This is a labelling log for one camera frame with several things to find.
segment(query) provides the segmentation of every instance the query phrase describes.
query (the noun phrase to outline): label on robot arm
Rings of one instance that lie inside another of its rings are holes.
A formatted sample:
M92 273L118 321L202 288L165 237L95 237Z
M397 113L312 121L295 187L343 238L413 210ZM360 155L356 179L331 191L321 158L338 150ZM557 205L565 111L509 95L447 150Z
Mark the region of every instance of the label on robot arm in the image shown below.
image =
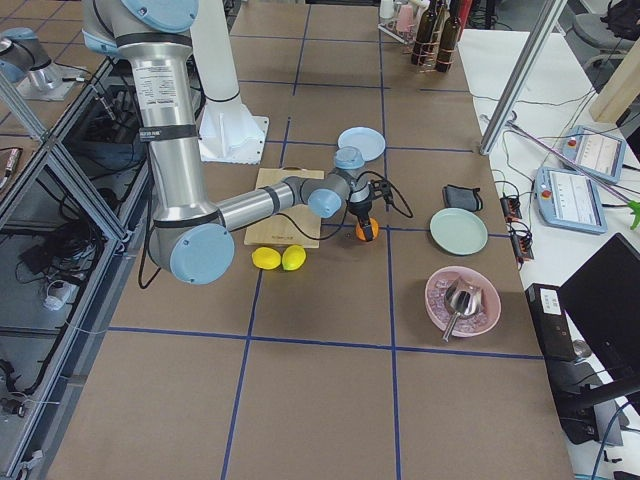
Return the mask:
M153 108L177 108L178 84L170 65L148 65L133 69L138 102L142 110Z

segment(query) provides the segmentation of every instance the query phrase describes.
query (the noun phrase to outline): blue joint cap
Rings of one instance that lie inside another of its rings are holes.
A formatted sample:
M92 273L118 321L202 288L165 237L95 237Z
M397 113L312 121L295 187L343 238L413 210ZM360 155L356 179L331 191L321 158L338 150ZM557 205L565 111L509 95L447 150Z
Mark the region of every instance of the blue joint cap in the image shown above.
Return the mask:
M233 261L233 237L221 225L198 225L180 236L171 252L169 266L178 280L193 285L211 283Z
M11 83L19 82L27 76L27 72L23 72L13 63L3 62L2 60L0 60L0 72L4 73L4 76L7 77L7 80Z
M0 34L2 37L7 37L9 40L37 40L38 37L33 30L27 27L16 27L5 30Z
M142 23L165 33L189 30L198 15L198 0L121 1Z
M329 218L340 210L342 199L333 190L319 188L309 195L307 205L320 218Z
M118 53L118 46L115 42L107 42L106 40L96 37L95 35L91 35L90 33L82 31L84 35L84 44L87 48L93 52L101 53L102 55L109 55L116 58L122 58L122 56Z
M364 166L364 159L356 147L342 147L334 154L333 164L342 170L357 170Z

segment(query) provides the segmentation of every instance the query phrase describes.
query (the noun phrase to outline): black pouch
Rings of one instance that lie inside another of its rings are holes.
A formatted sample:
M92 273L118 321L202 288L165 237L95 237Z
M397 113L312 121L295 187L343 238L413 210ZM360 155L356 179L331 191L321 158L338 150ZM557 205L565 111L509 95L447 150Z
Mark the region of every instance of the black pouch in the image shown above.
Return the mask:
M444 206L447 208L462 208L470 212L482 210L482 198L479 188L457 187L446 185L442 187Z

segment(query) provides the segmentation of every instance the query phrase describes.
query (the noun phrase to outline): wooden cutting board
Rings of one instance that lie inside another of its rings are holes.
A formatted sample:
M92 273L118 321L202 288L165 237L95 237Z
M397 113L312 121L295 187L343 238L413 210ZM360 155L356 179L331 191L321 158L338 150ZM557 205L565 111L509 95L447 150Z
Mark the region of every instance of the wooden cutting board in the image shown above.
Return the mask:
M324 178L322 170L301 170L281 168L261 168L258 171L256 188L278 183L286 177ZM298 226L311 237L320 236L320 217L306 205L296 205L282 213L289 215ZM245 245L301 245L305 248L318 248L320 242L302 235L285 217L276 215L266 218L250 227L244 235Z

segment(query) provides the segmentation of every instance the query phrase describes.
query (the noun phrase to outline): metal ladle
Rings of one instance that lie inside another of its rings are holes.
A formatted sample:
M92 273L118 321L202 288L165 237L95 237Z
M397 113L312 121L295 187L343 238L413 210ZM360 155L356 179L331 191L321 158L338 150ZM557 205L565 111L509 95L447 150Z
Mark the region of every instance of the metal ladle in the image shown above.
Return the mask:
M442 340L448 342L460 318L469 318L482 310L482 289L459 277L447 288L444 304L451 313L442 335Z

